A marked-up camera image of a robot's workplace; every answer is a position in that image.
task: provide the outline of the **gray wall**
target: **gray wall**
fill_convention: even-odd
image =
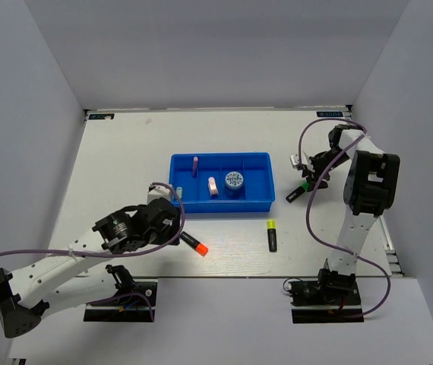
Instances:
[[[377,145],[402,159],[387,218],[400,263],[419,279],[433,316],[433,2],[408,4],[354,112]]]
[[[22,0],[0,0],[0,251],[46,247],[83,112]],[[0,259],[18,268],[34,257]],[[0,325],[0,363],[9,341]]]
[[[85,109],[353,103],[408,0],[25,0]]]

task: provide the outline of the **blue tray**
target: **blue tray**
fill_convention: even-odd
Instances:
[[[193,157],[198,157],[196,177],[192,176]],[[225,188],[225,176],[238,171],[244,176],[243,191],[235,198]],[[218,197],[211,198],[208,178],[214,177]],[[269,211],[276,200],[272,166],[267,153],[174,154],[169,183],[183,188],[183,203],[188,213]],[[173,198],[172,203],[178,206]]]

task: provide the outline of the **red cap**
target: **red cap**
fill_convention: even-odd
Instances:
[[[205,256],[208,253],[208,247],[206,247],[203,243],[200,243],[198,246],[196,246],[195,250],[202,256]]]

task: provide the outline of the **yellow cap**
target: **yellow cap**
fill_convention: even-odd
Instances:
[[[267,229],[275,230],[276,229],[276,221],[274,219],[270,219],[267,221]]]

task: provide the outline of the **pink marker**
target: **pink marker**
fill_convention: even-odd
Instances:
[[[196,177],[197,167],[198,167],[198,157],[193,157],[193,177]]]

